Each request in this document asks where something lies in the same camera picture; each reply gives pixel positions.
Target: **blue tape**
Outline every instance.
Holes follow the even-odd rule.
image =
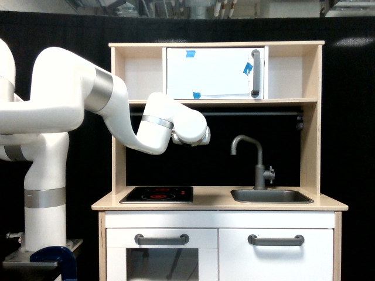
[[[195,51],[186,51],[186,57],[194,57]]]
[[[249,73],[252,71],[253,66],[250,63],[247,63],[244,69],[244,73],[248,76]]]
[[[200,93],[199,92],[193,92],[194,98],[200,98]]]

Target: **black induction cooktop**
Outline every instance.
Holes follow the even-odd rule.
[[[120,203],[192,203],[192,186],[137,186]]]

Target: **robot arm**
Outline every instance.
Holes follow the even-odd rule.
[[[165,151],[173,127],[184,143],[207,139],[204,116],[162,93],[150,95],[136,136],[122,79],[57,47],[37,57],[29,101],[0,102],[0,133],[71,131],[82,123],[84,109],[101,115],[125,146],[149,154]]]
[[[150,154],[173,142],[207,144],[203,115],[162,93],[153,93],[134,134],[125,83],[119,77],[60,48],[38,56],[29,101],[14,94],[15,63],[0,39],[0,159],[33,161],[25,177],[25,237],[28,251],[66,244],[65,165],[68,131],[81,125],[84,109],[103,117],[114,137]]]

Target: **sink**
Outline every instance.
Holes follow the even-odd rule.
[[[313,203],[313,200],[295,190],[232,190],[233,198],[244,203]]]

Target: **gray faucet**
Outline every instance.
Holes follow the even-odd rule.
[[[266,190],[267,188],[265,186],[265,180],[270,180],[272,183],[272,180],[275,179],[275,171],[272,169],[272,167],[270,167],[270,169],[267,171],[265,170],[263,165],[263,150],[260,142],[245,135],[236,136],[232,141],[232,146],[230,149],[231,155],[237,154],[237,144],[239,141],[246,141],[256,145],[258,149],[258,164],[255,166],[255,185],[253,189]]]

